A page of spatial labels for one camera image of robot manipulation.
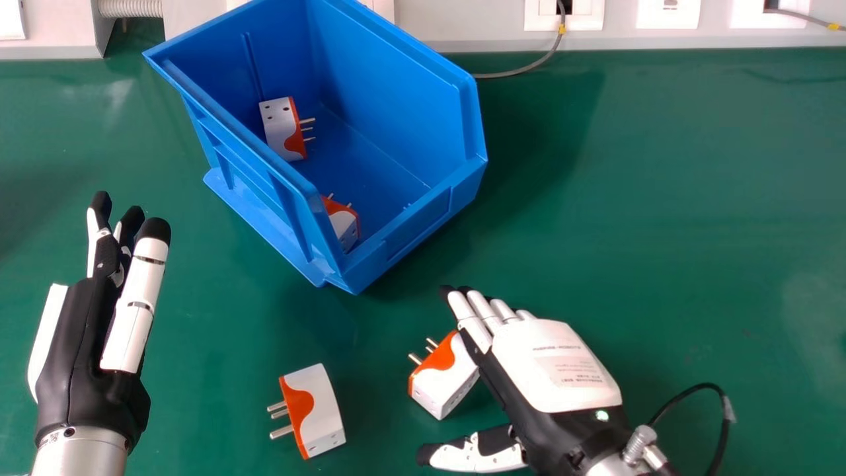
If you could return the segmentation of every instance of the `gray cable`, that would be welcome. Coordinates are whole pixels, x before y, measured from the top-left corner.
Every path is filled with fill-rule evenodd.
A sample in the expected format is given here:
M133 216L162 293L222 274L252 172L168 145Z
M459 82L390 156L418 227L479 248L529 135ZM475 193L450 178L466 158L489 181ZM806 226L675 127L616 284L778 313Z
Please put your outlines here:
M561 9L561 25L560 26L563 26L564 25L564 17L567 14L564 12L564 2L563 2L563 0L557 0L557 1L558 1L558 8ZM543 55L542 58L538 59L534 63L527 64L526 66L524 66L522 68L510 69L508 71L503 71L502 73L479 73L479 74L473 75L473 77L476 78L477 80L495 80L496 78L508 78L509 76L522 75L523 73L526 73L528 71L532 71L533 69L537 68L538 66L541 66L546 61L548 61L549 58L552 58L552 55L555 54L555 52L558 50L558 45L561 44L561 39L564 36L564 31L560 26L558 27L558 37L555 39L555 44L552 45L552 49L549 50L547 52L547 54Z
M825 21L824 19L818 19L818 18L812 17L810 15L801 14L799 12L792 12L790 10L782 10L780 8L768 8L768 9L764 10L764 13L765 14L787 15L788 17L803 19L803 20L806 20L806 21L810 21L811 23L816 24L816 25L825 26L829 30L846 31L846 26L840 25L839 23L832 23L832 22L829 22L829 21Z

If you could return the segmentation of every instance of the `robotic arm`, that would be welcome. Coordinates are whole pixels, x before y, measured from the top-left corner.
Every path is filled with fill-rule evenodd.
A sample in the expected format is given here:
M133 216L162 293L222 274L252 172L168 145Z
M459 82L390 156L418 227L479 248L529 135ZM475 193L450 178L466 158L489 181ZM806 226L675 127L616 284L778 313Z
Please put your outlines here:
M124 474L150 414L140 381L170 226L139 207L108 224L112 201L97 192L87 212L87 277L53 285L27 379L38 404L32 476Z
M677 474L656 445L651 426L631 429L617 383L570 326L515 312L471 288L443 286L441 291L481 380L510 423L423 445L418 464L466 473L530 468L557 476ZM733 422L719 387L697 385L673 399L650 424L700 388L716 390L723 398L723 434L708 473L716 474Z

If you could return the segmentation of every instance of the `blue plastic bin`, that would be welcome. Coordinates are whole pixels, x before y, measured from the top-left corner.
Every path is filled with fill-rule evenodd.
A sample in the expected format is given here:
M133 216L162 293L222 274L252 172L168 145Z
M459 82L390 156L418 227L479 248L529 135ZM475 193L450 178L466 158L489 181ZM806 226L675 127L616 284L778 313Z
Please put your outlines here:
M358 294L475 197L475 81L355 0L257 0L145 52L182 94L205 182L312 284ZM258 103L315 117L305 161L266 143ZM352 202L344 253L321 194Z

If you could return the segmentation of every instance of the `white corrugated pipe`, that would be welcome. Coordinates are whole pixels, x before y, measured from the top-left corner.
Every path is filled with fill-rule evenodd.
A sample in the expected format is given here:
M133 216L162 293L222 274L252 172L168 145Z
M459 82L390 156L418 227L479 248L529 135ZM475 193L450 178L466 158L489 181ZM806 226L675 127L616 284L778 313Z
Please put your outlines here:
M164 18L162 0L100 0L103 18Z

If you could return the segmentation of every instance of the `green tabletop surface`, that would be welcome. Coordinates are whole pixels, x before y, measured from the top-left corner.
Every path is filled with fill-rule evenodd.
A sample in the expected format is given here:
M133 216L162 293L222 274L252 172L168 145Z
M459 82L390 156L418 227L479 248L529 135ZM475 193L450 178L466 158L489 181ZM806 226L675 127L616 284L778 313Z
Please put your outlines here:
M453 327L440 284L570 323L634 424L722 385L722 474L843 471L846 49L559 53L482 82L479 196L351 296L312 287L202 183L179 95L140 55L161 39L132 22L102 61L0 64L0 475L30 469L30 347L49 285L85 274L100 189L173 227L130 475L435 473L418 445L505 423L481 385L443 422L406 395L406 354ZM304 462L265 407L318 362L348 443ZM659 425L682 473L705 471L720 411L703 393Z

